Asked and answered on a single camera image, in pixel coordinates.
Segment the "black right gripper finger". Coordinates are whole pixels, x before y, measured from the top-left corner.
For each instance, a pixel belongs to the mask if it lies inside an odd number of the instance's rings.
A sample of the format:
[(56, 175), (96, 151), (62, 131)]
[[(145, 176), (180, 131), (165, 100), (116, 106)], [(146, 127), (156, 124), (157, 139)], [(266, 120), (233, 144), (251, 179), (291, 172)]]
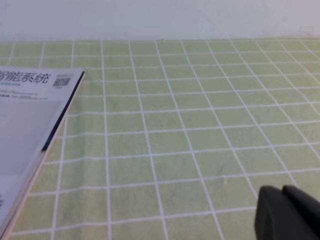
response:
[(320, 202), (303, 190), (284, 185), (259, 189), (254, 219), (258, 240), (318, 240)]

